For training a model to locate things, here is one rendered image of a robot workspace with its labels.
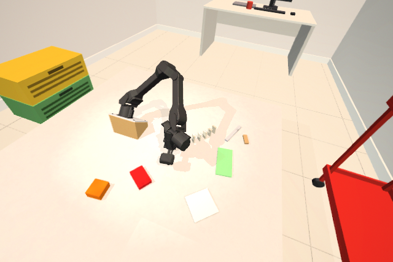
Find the light green flat rectangular block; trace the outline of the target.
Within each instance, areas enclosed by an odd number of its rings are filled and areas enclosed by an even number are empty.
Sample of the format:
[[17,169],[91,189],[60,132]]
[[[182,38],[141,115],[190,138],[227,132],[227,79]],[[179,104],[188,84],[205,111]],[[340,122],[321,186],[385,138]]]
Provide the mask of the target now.
[[218,147],[216,175],[232,177],[233,150]]

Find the red flat block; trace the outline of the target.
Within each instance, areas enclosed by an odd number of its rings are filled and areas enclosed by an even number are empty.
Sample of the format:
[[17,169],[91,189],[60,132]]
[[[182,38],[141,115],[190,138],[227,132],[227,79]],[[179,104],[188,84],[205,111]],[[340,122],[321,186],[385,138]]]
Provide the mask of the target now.
[[152,179],[149,177],[148,173],[142,165],[130,171],[130,175],[134,183],[136,184],[138,190],[142,190],[150,183],[152,183]]

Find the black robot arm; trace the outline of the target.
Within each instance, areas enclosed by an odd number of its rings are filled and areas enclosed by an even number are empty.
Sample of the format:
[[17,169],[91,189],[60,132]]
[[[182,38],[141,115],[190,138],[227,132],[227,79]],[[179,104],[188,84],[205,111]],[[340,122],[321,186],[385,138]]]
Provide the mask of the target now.
[[[183,81],[184,77],[176,67],[163,60],[156,67],[155,73],[152,74],[137,89],[130,90],[119,99],[121,104],[119,114],[125,118],[133,118],[134,108],[137,108],[143,102],[143,96],[149,92],[162,80],[172,79],[172,107],[169,111],[169,121],[164,121],[161,125],[164,127],[164,137],[168,141],[172,141],[173,148],[185,151],[190,145],[191,137],[185,132],[187,131],[187,113],[184,108]],[[128,103],[128,104],[126,104]],[[129,105],[131,104],[131,105]],[[176,125],[181,125],[176,126]]]

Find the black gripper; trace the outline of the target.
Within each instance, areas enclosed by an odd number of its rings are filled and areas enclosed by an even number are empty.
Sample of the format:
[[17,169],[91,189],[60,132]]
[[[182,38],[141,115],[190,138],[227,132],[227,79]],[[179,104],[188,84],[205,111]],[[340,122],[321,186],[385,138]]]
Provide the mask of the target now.
[[173,148],[173,143],[172,141],[168,141],[165,139],[163,139],[163,142],[165,143],[163,148],[168,149],[167,153],[162,153],[160,156],[160,163],[161,164],[167,164],[167,165],[172,165],[174,163],[174,155],[173,155],[173,150],[175,150],[175,148]]

